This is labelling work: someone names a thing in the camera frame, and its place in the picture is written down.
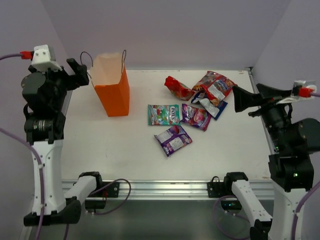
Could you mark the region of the blue white snack packet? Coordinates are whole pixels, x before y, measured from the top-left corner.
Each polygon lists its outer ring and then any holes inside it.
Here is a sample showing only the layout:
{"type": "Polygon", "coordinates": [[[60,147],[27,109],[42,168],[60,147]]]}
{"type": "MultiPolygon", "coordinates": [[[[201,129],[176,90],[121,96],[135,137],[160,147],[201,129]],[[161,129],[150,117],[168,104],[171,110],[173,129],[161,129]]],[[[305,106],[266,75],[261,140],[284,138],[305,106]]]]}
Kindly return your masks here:
{"type": "Polygon", "coordinates": [[[204,91],[196,92],[191,103],[200,104],[216,121],[228,105],[227,102],[221,101],[217,106],[214,106],[204,91]]]}

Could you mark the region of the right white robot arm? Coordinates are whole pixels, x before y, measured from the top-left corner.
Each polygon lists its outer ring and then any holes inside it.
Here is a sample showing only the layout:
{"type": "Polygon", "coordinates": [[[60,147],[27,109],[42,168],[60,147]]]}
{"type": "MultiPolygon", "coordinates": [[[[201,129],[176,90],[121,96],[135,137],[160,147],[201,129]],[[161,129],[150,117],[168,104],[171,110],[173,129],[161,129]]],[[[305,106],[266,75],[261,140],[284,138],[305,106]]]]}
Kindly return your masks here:
{"type": "Polygon", "coordinates": [[[234,86],[234,109],[255,107],[250,117],[261,117],[272,140],[274,152],[268,167],[274,190],[273,213],[268,214],[253,193],[243,172],[229,172],[223,192],[240,202],[250,223],[252,240],[299,240],[302,237],[303,207],[319,188],[314,183],[310,156],[320,150],[320,123],[314,118],[292,122],[292,104],[314,99],[317,87],[298,80],[291,90],[257,84],[257,93],[234,86]]]}

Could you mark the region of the orange paper bag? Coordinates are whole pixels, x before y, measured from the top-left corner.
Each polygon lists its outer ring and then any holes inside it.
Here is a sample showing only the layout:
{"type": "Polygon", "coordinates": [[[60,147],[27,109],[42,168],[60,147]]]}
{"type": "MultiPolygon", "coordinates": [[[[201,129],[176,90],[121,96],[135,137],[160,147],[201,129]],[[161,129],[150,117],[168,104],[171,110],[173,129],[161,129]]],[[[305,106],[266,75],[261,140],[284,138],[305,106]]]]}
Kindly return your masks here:
{"type": "Polygon", "coordinates": [[[87,75],[108,117],[124,117],[130,111],[130,85],[125,66],[127,50],[89,56],[87,75]]]}

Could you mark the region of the green wafer packet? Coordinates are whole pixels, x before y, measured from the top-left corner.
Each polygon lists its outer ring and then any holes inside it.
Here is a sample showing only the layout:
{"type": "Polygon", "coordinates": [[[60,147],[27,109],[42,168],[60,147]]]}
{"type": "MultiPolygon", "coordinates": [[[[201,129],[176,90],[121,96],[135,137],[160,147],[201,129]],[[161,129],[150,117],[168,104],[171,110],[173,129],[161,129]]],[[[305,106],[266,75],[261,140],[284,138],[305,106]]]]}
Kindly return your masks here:
{"type": "Polygon", "coordinates": [[[149,126],[180,125],[180,109],[178,104],[147,106],[149,126]]]}

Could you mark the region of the purple Fox's candy bag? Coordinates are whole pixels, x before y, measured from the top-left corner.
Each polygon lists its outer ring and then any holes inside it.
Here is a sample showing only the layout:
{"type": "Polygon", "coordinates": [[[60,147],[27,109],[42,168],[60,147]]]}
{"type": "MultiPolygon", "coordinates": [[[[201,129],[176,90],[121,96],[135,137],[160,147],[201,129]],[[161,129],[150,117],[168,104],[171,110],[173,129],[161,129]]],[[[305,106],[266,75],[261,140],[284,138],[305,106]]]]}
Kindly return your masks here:
{"type": "Polygon", "coordinates": [[[180,123],[189,125],[202,131],[206,131],[210,121],[211,115],[205,110],[183,103],[181,105],[182,119],[180,123]]]}

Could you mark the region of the purple white snack packet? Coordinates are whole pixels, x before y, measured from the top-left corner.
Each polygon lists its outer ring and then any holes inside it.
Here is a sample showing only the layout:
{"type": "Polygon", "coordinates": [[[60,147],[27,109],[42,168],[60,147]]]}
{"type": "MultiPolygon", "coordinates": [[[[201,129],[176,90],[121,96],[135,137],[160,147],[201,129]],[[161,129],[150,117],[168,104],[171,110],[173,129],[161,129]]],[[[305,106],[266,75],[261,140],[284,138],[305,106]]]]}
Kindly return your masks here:
{"type": "Polygon", "coordinates": [[[154,135],[167,157],[191,144],[193,140],[180,125],[173,125],[160,134],[154,135]]]}

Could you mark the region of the red snack packet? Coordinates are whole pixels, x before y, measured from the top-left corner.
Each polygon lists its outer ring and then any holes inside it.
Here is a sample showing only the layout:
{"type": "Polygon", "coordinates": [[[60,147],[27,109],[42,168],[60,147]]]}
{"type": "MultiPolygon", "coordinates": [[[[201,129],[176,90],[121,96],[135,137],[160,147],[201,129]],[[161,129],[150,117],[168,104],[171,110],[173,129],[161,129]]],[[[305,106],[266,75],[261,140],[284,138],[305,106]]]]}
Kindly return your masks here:
{"type": "Polygon", "coordinates": [[[207,94],[210,102],[217,107],[236,86],[232,80],[214,71],[207,71],[193,87],[193,91],[203,91],[207,94]]]}

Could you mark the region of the red chocolate bar packet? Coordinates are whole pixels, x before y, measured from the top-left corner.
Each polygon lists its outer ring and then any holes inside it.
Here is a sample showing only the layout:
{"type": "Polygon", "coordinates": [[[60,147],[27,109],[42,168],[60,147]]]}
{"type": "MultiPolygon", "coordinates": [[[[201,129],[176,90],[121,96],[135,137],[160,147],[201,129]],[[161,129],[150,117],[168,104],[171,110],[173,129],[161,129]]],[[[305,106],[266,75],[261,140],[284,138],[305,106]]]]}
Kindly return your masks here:
{"type": "Polygon", "coordinates": [[[172,76],[168,76],[165,79],[164,85],[168,88],[172,95],[183,101],[189,101],[195,94],[194,90],[185,86],[183,83],[173,78],[172,76]]]}

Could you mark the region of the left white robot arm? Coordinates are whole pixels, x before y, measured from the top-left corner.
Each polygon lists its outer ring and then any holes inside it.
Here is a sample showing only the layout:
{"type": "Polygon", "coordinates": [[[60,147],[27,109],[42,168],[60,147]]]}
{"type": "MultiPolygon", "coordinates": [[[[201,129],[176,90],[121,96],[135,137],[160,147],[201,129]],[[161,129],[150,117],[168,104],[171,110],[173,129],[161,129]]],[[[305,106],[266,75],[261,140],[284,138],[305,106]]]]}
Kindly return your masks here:
{"type": "Polygon", "coordinates": [[[34,169],[34,200],[31,213],[23,218],[26,227],[77,224],[86,198],[99,196],[104,190],[100,173],[89,171],[81,173],[76,183],[63,191],[61,155],[66,121],[63,105],[69,91],[89,84],[85,65],[73,58],[66,62],[73,74],[60,65],[50,64],[44,70],[30,65],[30,74],[21,82],[26,101],[24,132],[34,169]]]}

